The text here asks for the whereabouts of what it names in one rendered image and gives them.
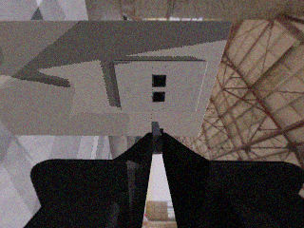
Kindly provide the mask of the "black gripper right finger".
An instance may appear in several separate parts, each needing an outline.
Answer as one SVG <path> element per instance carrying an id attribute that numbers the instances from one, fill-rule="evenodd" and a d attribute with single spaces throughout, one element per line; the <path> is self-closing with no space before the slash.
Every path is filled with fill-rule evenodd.
<path id="1" fill-rule="evenodd" d="M 285 161 L 209 161 L 167 133 L 162 159 L 178 228 L 208 228 L 222 188 L 293 189 L 304 185 L 304 169 Z"/>

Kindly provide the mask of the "black panel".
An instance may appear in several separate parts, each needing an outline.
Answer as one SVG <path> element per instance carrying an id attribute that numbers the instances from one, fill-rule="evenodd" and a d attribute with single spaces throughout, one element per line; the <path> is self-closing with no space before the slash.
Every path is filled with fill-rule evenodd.
<path id="1" fill-rule="evenodd" d="M 0 20 L 12 135 L 198 137 L 233 21 Z"/>

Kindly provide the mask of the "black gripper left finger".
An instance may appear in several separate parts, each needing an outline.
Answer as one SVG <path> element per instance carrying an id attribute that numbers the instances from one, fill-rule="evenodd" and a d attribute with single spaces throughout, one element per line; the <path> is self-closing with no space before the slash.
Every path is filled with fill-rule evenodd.
<path id="1" fill-rule="evenodd" d="M 41 161 L 30 180 L 41 207 L 46 201 L 114 201 L 122 228 L 142 228 L 152 154 L 148 132 L 114 160 Z"/>

